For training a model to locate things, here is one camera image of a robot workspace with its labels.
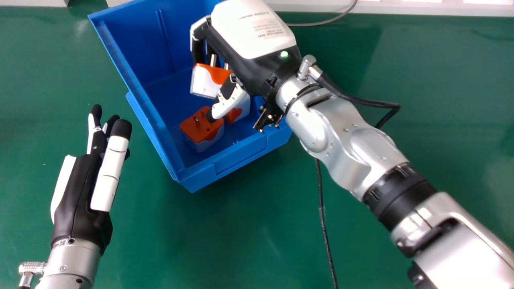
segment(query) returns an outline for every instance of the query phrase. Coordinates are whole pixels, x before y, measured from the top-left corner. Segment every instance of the blue plastic bin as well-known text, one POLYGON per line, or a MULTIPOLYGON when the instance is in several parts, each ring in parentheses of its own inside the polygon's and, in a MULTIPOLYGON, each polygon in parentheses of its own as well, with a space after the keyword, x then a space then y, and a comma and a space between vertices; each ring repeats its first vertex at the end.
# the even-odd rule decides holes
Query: blue plastic bin
POLYGON ((252 127, 262 97, 252 98, 250 114, 224 136, 196 153, 183 140, 180 123, 212 100, 189 94, 193 61, 189 28, 211 13, 217 0, 140 0, 89 16, 130 92, 126 98, 171 177, 195 192, 287 143, 291 130, 261 134, 252 127))

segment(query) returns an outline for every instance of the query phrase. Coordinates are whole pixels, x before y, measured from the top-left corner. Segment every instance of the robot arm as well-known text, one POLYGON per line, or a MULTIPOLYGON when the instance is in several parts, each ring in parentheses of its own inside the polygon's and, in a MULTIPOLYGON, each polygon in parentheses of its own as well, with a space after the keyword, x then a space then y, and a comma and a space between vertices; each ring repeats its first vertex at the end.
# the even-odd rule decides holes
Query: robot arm
POLYGON ((449 194, 411 168, 392 139, 366 123, 313 56, 262 1, 226 0, 191 29, 266 101, 254 128, 282 116, 332 179, 367 205, 407 258, 417 288, 514 288, 514 255, 449 194))
POLYGON ((50 205, 54 224, 47 262, 24 262, 19 288, 30 289, 34 275, 43 275, 36 289, 88 289, 95 282, 100 257, 111 242, 109 211, 123 162, 129 156, 130 122, 115 115, 102 128, 102 110, 89 114, 87 153, 66 156, 50 205))

